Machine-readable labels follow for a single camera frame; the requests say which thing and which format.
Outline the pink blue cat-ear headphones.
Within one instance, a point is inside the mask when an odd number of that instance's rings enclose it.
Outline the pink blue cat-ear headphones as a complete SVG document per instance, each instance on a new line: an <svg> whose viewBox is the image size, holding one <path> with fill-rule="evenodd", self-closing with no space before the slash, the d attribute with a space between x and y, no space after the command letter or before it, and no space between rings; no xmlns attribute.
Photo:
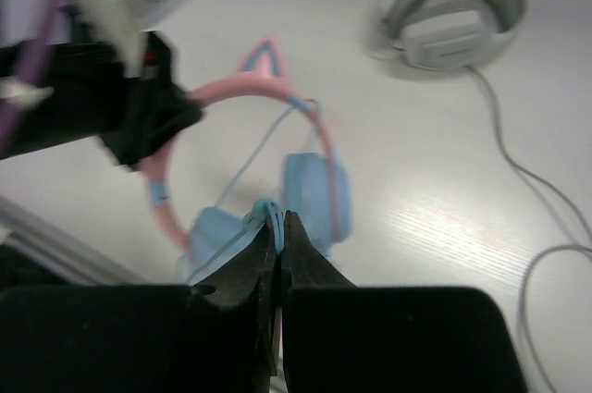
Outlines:
<svg viewBox="0 0 592 393"><path fill-rule="evenodd" d="M182 250L181 279L188 285L201 282L244 250L265 222L277 233L276 253L285 245L283 222L287 212L299 215L309 239L323 255L331 246L346 240L352 231L351 190L347 169L338 159L320 104L304 99L292 87L278 46L264 38L244 57L235 73L205 84L192 92L191 101L207 108L242 96L263 96L287 105L255 147L244 165L222 190L216 202L205 207L190 230L184 230L171 207L167 169L175 142L168 141L154 155L142 161L141 172L159 226ZM311 145L320 144L322 153L312 150L288 154L283 160L280 198L257 200L243 217L232 215L222 205L239 179L262 151L279 124L293 111L311 123Z"/></svg>

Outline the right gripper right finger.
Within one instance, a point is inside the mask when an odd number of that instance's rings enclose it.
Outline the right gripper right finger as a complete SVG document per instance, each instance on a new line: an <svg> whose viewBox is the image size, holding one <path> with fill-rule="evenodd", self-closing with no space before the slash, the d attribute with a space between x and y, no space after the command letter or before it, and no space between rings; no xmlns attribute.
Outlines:
<svg viewBox="0 0 592 393"><path fill-rule="evenodd" d="M283 374L289 392L316 392L316 378L334 363L338 303L331 294L353 287L313 245L299 215L284 221L281 253Z"/></svg>

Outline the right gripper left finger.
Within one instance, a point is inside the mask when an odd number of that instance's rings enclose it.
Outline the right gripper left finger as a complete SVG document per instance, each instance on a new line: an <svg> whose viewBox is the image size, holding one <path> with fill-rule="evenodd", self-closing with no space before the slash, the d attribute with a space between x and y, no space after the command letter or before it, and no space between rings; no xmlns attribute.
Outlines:
<svg viewBox="0 0 592 393"><path fill-rule="evenodd" d="M277 233L267 221L249 245L189 298L189 367L196 377L272 377L281 341Z"/></svg>

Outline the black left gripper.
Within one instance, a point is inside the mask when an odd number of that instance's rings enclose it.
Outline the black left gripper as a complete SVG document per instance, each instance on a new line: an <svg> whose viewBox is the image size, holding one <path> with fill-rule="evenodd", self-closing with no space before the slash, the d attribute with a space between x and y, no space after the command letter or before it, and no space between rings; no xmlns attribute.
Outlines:
<svg viewBox="0 0 592 393"><path fill-rule="evenodd" d="M140 170L144 159L203 116L202 106L173 81L173 61L167 41L150 31L141 75L130 81L126 92L123 118L100 136L117 164L130 171Z"/></svg>

